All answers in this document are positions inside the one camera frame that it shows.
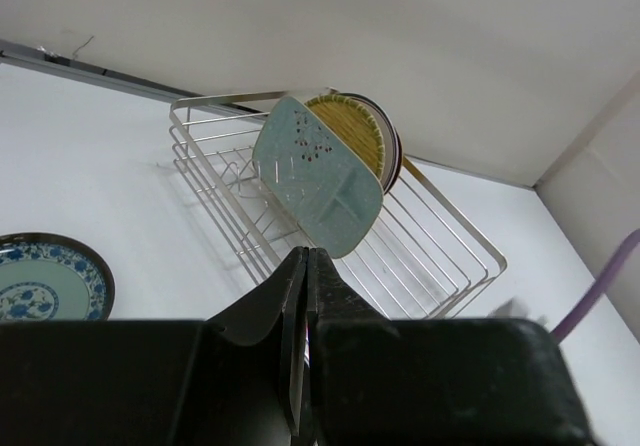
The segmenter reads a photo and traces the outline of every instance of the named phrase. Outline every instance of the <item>yellow plate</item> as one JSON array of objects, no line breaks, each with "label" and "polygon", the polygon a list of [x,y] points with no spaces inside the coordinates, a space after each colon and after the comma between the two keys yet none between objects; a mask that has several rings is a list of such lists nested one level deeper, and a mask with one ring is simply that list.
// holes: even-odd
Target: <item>yellow plate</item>
[{"label": "yellow plate", "polygon": [[319,96],[306,106],[353,151],[378,179],[384,169],[384,140],[373,115],[338,94]]}]

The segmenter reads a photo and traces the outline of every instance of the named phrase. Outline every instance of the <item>light blue plate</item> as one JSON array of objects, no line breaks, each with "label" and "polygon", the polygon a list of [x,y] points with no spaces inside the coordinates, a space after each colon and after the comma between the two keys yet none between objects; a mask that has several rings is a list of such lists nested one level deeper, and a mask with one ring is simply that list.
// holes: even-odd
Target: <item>light blue plate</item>
[{"label": "light blue plate", "polygon": [[283,98],[253,150],[262,181],[332,258],[355,249],[382,208],[382,187],[362,160],[304,104]]},{"label": "light blue plate", "polygon": [[106,319],[113,276],[91,248],[47,233],[0,238],[0,321]]}]

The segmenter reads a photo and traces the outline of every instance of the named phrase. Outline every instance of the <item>wire dish rack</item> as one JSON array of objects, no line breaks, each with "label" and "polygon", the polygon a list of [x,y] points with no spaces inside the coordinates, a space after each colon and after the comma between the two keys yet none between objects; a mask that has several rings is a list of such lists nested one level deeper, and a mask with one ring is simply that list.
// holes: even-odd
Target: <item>wire dish rack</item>
[{"label": "wire dish rack", "polygon": [[[292,247],[313,246],[251,160],[269,114],[262,111],[269,107],[265,101],[287,95],[304,100],[305,93],[180,99],[170,110],[174,164],[256,285]],[[261,110],[221,108],[238,103]],[[455,316],[507,267],[498,249],[406,157],[373,228],[335,264],[350,286],[394,319]]]}]

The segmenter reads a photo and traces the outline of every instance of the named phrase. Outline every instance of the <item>floral pattern plate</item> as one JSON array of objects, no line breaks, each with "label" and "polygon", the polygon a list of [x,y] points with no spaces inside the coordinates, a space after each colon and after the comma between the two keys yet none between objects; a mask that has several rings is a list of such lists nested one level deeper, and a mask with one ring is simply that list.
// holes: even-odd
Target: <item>floral pattern plate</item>
[{"label": "floral pattern plate", "polygon": [[114,295],[109,267],[88,246],[48,233],[0,237],[0,321],[106,319]]}]

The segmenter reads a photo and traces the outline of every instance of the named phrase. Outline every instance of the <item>round plate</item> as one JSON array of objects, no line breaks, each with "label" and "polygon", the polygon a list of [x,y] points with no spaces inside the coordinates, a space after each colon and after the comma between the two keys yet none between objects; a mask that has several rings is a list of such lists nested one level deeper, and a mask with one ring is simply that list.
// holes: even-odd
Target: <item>round plate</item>
[{"label": "round plate", "polygon": [[394,128],[389,116],[384,110],[378,106],[378,104],[371,101],[366,96],[362,96],[356,93],[340,93],[343,96],[351,98],[353,101],[361,104],[364,108],[371,113],[374,117],[380,131],[382,133],[382,139],[385,144],[385,160],[384,167],[382,169],[382,176],[380,183],[385,194],[388,193],[395,184],[400,171],[402,170],[402,143],[400,142],[400,136]]},{"label": "round plate", "polygon": [[64,236],[0,237],[0,321],[106,319],[115,288],[104,260]]},{"label": "round plate", "polygon": [[378,179],[385,162],[382,131],[367,108],[340,94],[318,96],[305,106],[353,151]]}]

